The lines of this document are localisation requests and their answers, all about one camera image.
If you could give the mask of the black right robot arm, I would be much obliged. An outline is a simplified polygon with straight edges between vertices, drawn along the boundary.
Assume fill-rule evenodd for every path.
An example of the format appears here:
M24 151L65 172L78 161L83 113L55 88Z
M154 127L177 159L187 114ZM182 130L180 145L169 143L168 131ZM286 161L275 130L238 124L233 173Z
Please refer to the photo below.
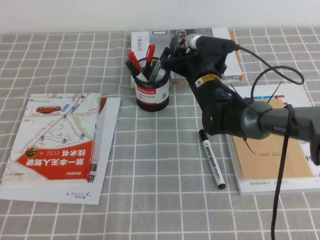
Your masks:
M170 41L170 54L162 67L186 78L202 111L202 125L209 135L227 134L264 139L270 134L306 141L311 160L320 163L319 107L273 108L253 97L241 97L222 81L227 55L241 50L234 41L190 34L187 46Z

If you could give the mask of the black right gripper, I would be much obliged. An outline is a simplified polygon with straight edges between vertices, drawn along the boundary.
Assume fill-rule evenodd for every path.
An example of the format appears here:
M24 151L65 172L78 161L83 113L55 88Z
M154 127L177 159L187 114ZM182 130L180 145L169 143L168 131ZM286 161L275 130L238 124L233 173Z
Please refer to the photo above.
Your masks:
M213 48L187 49L180 45L176 38L172 38L169 47L165 47L159 60L162 67L183 76L188 85L206 75L222 78L227 66L228 55L226 46Z

